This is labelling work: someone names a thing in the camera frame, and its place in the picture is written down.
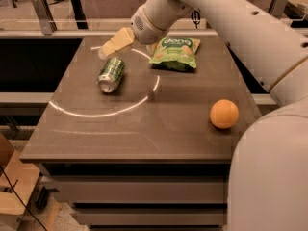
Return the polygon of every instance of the green chip bag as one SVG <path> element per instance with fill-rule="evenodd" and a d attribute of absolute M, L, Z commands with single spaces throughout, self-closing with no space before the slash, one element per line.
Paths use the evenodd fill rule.
<path fill-rule="evenodd" d="M 196 68 L 195 53 L 199 44 L 199 39 L 164 37 L 158 43 L 149 62 L 178 71 L 185 71 L 190 67 Z"/>

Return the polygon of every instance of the cable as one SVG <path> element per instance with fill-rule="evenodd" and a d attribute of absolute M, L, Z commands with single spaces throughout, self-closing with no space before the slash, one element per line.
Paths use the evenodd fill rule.
<path fill-rule="evenodd" d="M 17 194 L 17 192 L 15 191 L 15 189 L 13 188 L 13 185 L 8 177 L 8 175 L 6 174 L 6 172 L 4 171 L 4 169 L 0 166 L 1 171 L 3 172 L 4 176 L 6 177 L 7 181 L 9 182 L 9 185 L 13 191 L 13 193 L 15 193 L 15 195 L 17 196 L 17 198 L 19 199 L 20 203 L 26 208 L 26 210 L 29 212 L 29 214 L 38 222 L 38 224 L 45 230 L 47 231 L 47 229 L 45 228 L 45 226 L 39 221 L 39 219 L 37 219 L 37 217 L 29 210 L 29 208 L 23 203 L 23 201 L 21 200 L 21 198 L 19 197 L 19 195 Z"/>

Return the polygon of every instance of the green can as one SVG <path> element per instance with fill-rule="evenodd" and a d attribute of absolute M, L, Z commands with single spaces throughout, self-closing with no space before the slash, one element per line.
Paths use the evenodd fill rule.
<path fill-rule="evenodd" d="M 97 77 L 97 85 L 103 92 L 116 91 L 125 72 L 125 63 L 120 58 L 110 58 Z"/>

